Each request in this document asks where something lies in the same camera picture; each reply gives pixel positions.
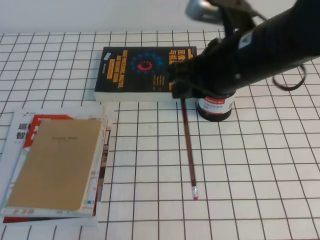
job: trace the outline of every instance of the grid paper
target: grid paper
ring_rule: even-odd
[[[0,153],[13,112],[100,104],[103,47],[196,46],[212,32],[0,34]],[[97,229],[0,225],[0,240],[288,240],[320,234],[320,59],[284,92],[266,79],[237,91],[224,122],[187,101],[199,200],[192,200],[179,102],[115,103]],[[299,69],[277,75],[288,86]]]

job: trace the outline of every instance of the tan notebook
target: tan notebook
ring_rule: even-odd
[[[80,209],[101,127],[99,120],[43,120],[7,206]]]

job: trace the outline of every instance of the book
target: book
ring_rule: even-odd
[[[94,89],[99,102],[158,102],[172,98],[167,67],[197,55],[197,48],[104,47]]]
[[[6,207],[80,210],[101,128],[100,120],[43,120]]]
[[[21,133],[21,132],[17,132],[16,135],[17,136],[27,136],[25,137],[25,142],[24,142],[24,147],[20,152],[19,157],[17,158],[16,164],[15,164],[15,169],[14,172],[12,173],[12,177],[11,180],[8,184],[7,187],[7,192],[6,194],[2,194],[2,196],[0,195],[0,201],[2,202],[2,204],[0,205],[2,207],[1,209],[1,215],[2,216],[10,216],[13,217],[12,219],[14,219],[14,217],[16,219],[19,219],[19,217],[30,217],[33,219],[37,219],[37,218],[51,218],[51,219],[58,219],[58,218],[74,218],[74,217],[88,217],[88,216],[92,216],[95,215],[95,211],[94,209],[96,208],[96,198],[97,198],[97,185],[98,185],[98,177],[100,174],[100,166],[101,166],[101,160],[102,160],[102,154],[103,154],[103,148],[104,148],[104,141],[105,141],[105,134],[106,134],[106,125],[107,123],[105,122],[103,124],[103,129],[101,130],[100,133],[100,139],[99,139],[99,150],[97,150],[98,154],[95,157],[95,161],[94,161],[94,167],[90,170],[90,181],[89,181],[89,187],[88,187],[88,191],[85,195],[85,198],[82,202],[83,204],[83,208],[81,210],[78,211],[70,211],[70,210],[61,210],[61,209],[44,209],[44,208],[10,208],[7,207],[7,204],[9,202],[10,199],[10,195],[12,193],[12,190],[15,186],[15,181],[17,180],[20,171],[22,170],[22,166],[24,165],[24,162],[28,156],[28,153],[31,149],[31,145],[33,144],[33,139],[35,138],[35,134],[37,133],[37,128],[39,127],[39,124],[41,123],[42,120],[45,119],[91,119],[91,120],[96,120],[96,119],[106,119],[106,116],[102,115],[102,109],[100,107],[93,107],[90,110],[86,109],[86,111],[81,111],[82,109],[85,109],[84,107],[81,108],[76,108],[76,109],[69,109],[69,111],[65,111],[65,109],[59,109],[58,111],[56,110],[57,113],[64,113],[64,112],[69,112],[71,114],[40,114],[40,115],[35,115],[35,112],[24,112],[24,113],[20,113],[19,114],[15,114],[12,124],[17,125],[18,122],[21,121],[21,119],[18,121],[19,117],[20,118],[29,118],[30,116],[34,116],[32,124],[29,123],[20,123],[19,126],[22,126],[22,128],[28,128],[29,129],[29,133],[26,134],[25,132]],[[10,130],[13,131],[17,131],[15,129],[16,126],[14,127],[10,127]],[[17,143],[21,142],[17,142],[14,141],[13,139],[10,139],[10,135],[8,136],[8,140],[6,143],[6,146],[8,144],[8,146],[10,146],[10,148],[12,149],[12,147],[17,147]],[[0,165],[6,162],[6,166],[9,166],[9,161],[7,160],[7,157],[9,157],[8,154],[8,148],[5,147],[4,149],[4,153],[3,153],[3,157],[4,157],[4,161],[0,162]]]

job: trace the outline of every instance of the red pencil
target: red pencil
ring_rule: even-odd
[[[194,200],[198,200],[195,164],[194,164],[194,158],[192,155],[190,131],[189,131],[189,124],[188,124],[188,117],[187,117],[187,109],[186,109],[186,100],[184,98],[181,99],[181,109],[182,109],[182,115],[183,115],[186,151],[188,153],[188,162],[189,162],[189,170],[190,170],[190,178],[191,178],[191,186],[192,186],[192,197]]]

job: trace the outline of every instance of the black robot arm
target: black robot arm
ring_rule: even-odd
[[[239,88],[317,58],[319,13],[319,0],[297,0],[292,8],[258,26],[233,31],[221,8],[226,37],[214,39],[199,56],[169,66],[173,97],[228,97]]]

